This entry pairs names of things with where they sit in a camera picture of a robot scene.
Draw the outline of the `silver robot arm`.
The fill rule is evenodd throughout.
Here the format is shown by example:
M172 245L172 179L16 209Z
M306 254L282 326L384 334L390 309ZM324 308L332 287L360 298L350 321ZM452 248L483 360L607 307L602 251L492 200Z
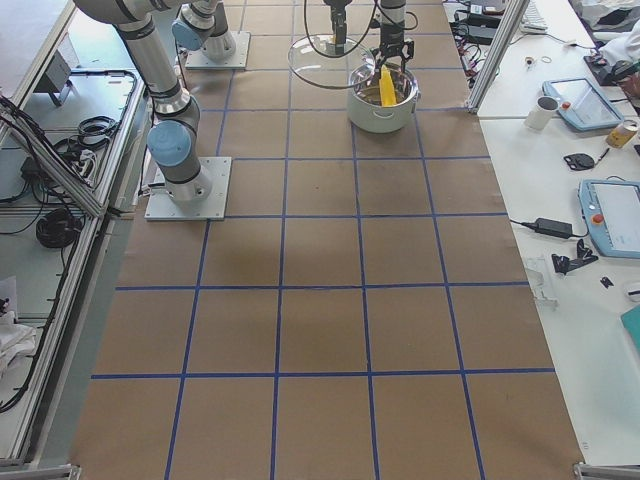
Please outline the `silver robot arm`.
M404 1L376 1L367 30L380 31L379 45L367 48L361 39L347 34L347 1L327 1L331 32L312 34L304 20L305 34L288 50L289 69L302 81L324 89L350 89L381 75L382 66L398 58L402 68L414 56L414 42L405 37ZM231 58L239 47L239 37L229 31L223 3L195 2L181 7L172 24L177 44L202 53L214 64Z
M207 198L213 188L197 152L200 107L168 60L152 14L178 7L172 23L177 43L200 50L211 43L235 51L221 1L77 1L90 18L117 31L153 101L158 123L147 136L147 148L162 172L167 194L175 202Z

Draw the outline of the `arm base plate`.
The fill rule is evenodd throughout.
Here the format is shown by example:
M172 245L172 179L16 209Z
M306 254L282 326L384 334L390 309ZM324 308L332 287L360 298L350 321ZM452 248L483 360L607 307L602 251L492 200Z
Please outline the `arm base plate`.
M244 70L247 65L251 34L247 31L227 31L210 37L200 50L190 51L189 70Z
M145 211L148 221L223 220L232 168L231 157L200 157L199 174L190 182L166 182L156 171Z

